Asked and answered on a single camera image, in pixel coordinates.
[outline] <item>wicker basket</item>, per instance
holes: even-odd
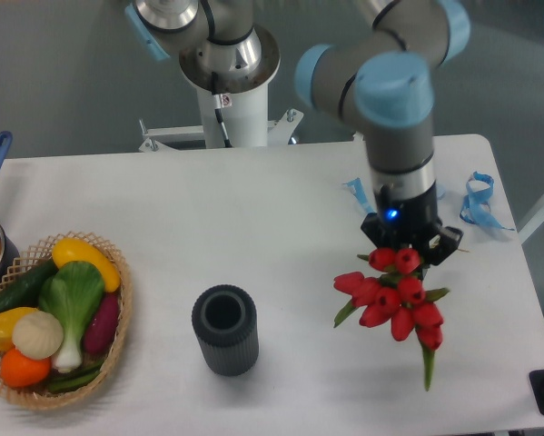
[[[120,306],[118,328],[116,329],[114,342],[105,356],[104,364],[100,369],[100,374],[93,381],[77,391],[51,394],[45,389],[43,384],[19,390],[10,389],[5,386],[0,377],[0,397],[30,410],[46,411],[57,409],[82,400],[98,389],[103,380],[111,373],[118,362],[121,350],[124,346],[126,330],[132,315],[133,289],[128,264],[123,258],[120,250],[114,247],[112,243],[92,233],[69,232],[68,234],[58,234],[57,236],[50,236],[45,240],[40,240],[37,245],[31,245],[29,249],[26,252],[21,253],[20,257],[14,260],[14,264],[7,269],[7,274],[0,283],[0,291],[2,291],[8,283],[14,281],[18,275],[24,273],[33,265],[50,258],[55,243],[65,237],[77,238],[89,242],[104,253],[104,255],[116,265],[122,279],[121,287],[118,291]],[[84,356],[85,363],[88,363],[88,361],[93,359],[94,357],[88,356],[87,354]]]

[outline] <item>gray wall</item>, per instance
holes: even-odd
[[[436,134],[490,140],[519,221],[544,193],[544,0],[462,3],[473,33],[465,52],[433,74]],[[305,112],[303,142],[348,139],[349,129],[297,100],[292,76],[310,46],[350,44],[370,28],[345,0],[258,4],[258,21],[282,51],[270,117],[295,107]],[[124,20],[125,5],[0,2],[0,130],[14,132],[11,157],[128,153],[141,143],[140,117],[149,128],[200,123],[178,65],[146,55]],[[544,226],[525,250],[544,309]]]

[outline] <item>fake vegetable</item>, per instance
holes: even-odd
[[[51,313],[64,329],[64,341],[52,356],[52,366],[70,372],[82,363],[80,341],[104,295],[104,280],[88,262],[70,262],[44,286],[39,307]]]
[[[114,292],[120,286],[120,274],[112,262],[90,243],[75,238],[64,238],[52,249],[52,258],[58,268],[69,262],[83,261],[95,266],[104,279],[104,290]]]
[[[54,354],[64,339],[62,324],[47,312],[32,312],[14,327],[13,343],[25,357],[39,361]]]
[[[70,374],[52,377],[47,383],[46,388],[50,393],[76,391],[98,377],[103,363],[104,360],[101,360]]]
[[[50,359],[34,361],[13,348],[1,360],[0,376],[10,388],[24,388],[45,379],[50,369]]]
[[[84,334],[84,351],[90,354],[102,354],[112,344],[118,327],[118,295],[106,293],[100,308],[94,315]]]
[[[28,313],[36,312],[33,307],[17,307],[0,313],[0,352],[8,352],[14,348],[12,336],[17,322]]]
[[[0,292],[0,313],[21,306],[36,306],[42,285],[56,272],[57,267],[50,259],[19,276]]]

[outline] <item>orange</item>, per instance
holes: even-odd
[[[50,358],[34,361],[13,348],[1,359],[1,378],[10,388],[24,388],[47,377],[52,368]]]

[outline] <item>black ribbed cup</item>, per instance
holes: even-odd
[[[191,316],[209,368],[220,375],[240,375],[257,361],[257,314],[252,297],[237,286],[220,284],[195,302]]]

